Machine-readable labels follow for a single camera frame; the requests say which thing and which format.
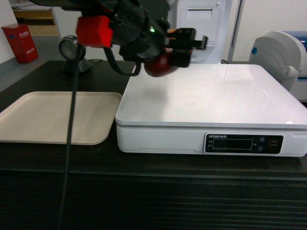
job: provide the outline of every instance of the white wall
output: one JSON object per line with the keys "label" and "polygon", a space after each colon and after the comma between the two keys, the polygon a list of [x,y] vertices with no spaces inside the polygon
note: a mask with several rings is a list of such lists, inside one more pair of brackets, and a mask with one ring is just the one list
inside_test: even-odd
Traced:
{"label": "white wall", "polygon": [[[0,0],[0,27],[14,23],[17,23],[17,21],[9,1]],[[0,29],[0,64],[14,57],[15,55],[4,34],[4,31]]]}
{"label": "white wall", "polygon": [[307,31],[307,0],[245,0],[233,61],[248,61],[257,37],[269,31]]}

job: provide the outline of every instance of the black cable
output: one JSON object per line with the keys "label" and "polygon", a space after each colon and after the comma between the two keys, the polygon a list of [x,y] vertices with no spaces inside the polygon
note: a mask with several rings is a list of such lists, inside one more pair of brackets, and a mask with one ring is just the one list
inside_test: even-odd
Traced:
{"label": "black cable", "polygon": [[137,76],[140,73],[141,70],[141,64],[140,63],[135,63],[136,67],[133,73],[124,73],[119,66],[117,65],[117,62],[115,61],[113,52],[111,50],[111,48],[106,48],[104,47],[104,51],[106,54],[106,58],[110,64],[110,66],[112,67],[113,70],[115,70],[117,73],[124,75],[124,76]]}
{"label": "black cable", "polygon": [[74,116],[74,110],[75,110],[75,104],[76,104],[75,103],[76,93],[78,90],[78,79],[79,79],[79,73],[80,73],[80,70],[79,70],[80,52],[81,52],[81,45],[78,45],[77,60],[74,61],[74,66],[73,66],[73,89],[72,89],[72,97],[71,97],[71,111],[70,111],[68,131],[67,131],[66,164],[65,164],[65,171],[64,171],[64,182],[63,182],[61,205],[60,205],[60,210],[59,210],[58,230],[61,230],[62,228],[63,211],[64,211],[66,191],[67,191],[69,160],[70,160],[70,151],[71,151],[72,124],[73,124],[73,116]]}

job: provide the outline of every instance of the red apple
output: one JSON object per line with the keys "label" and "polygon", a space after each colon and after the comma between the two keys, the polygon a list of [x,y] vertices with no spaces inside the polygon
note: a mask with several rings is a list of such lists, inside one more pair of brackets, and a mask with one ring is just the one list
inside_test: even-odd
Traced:
{"label": "red apple", "polygon": [[171,72],[174,72],[178,67],[170,65],[170,59],[173,49],[165,48],[165,52],[157,56],[152,62],[145,62],[144,67],[148,75],[152,77],[161,77]]}

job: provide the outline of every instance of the white tray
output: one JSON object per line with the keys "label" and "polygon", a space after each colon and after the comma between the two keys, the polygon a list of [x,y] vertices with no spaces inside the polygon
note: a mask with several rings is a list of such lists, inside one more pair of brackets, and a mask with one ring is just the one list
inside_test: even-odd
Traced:
{"label": "white tray", "polygon": [[[31,92],[0,113],[0,142],[66,144],[71,92]],[[110,131],[121,95],[77,92],[72,144],[95,145]]]}

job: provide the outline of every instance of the red box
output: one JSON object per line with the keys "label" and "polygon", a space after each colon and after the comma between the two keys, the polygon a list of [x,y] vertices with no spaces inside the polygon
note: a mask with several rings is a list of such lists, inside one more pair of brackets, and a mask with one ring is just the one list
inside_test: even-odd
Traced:
{"label": "red box", "polygon": [[18,63],[29,63],[38,58],[37,49],[26,24],[2,27]]}

